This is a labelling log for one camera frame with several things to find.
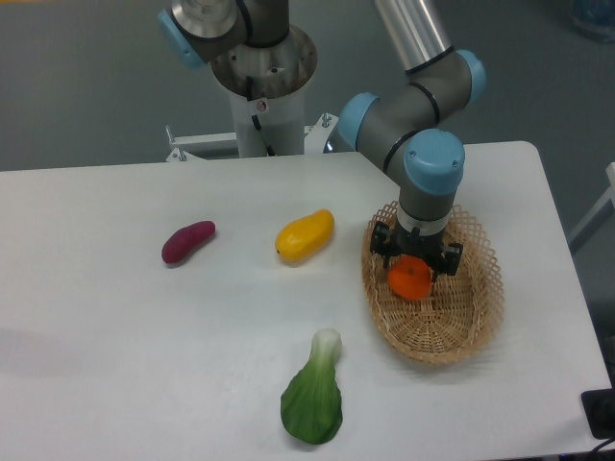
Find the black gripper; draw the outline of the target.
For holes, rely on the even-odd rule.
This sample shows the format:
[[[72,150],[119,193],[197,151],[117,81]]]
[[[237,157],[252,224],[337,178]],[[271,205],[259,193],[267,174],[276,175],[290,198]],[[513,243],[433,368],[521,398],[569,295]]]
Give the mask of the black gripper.
[[[401,226],[395,228],[383,221],[377,221],[370,236],[369,251],[382,257],[382,267],[388,268],[392,257],[411,255],[432,264],[431,282],[436,283],[439,276],[454,277],[463,254],[463,245],[451,243],[444,247],[444,231],[431,235],[421,235],[408,231]]]

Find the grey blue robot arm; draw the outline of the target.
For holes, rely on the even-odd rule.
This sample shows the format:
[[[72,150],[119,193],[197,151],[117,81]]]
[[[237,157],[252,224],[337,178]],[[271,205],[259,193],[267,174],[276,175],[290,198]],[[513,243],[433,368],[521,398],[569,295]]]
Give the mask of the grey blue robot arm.
[[[411,255],[434,276],[452,276],[463,248],[445,243],[465,150],[439,129],[475,101],[486,75],[471,52],[457,50],[430,1],[378,1],[407,83],[392,100],[364,92],[341,111],[334,133],[399,186],[395,221],[378,223],[370,249]],[[237,149],[244,158],[305,150],[304,91],[317,65],[310,37],[293,26],[285,1],[174,1],[158,22],[188,67],[209,65],[227,92]]]

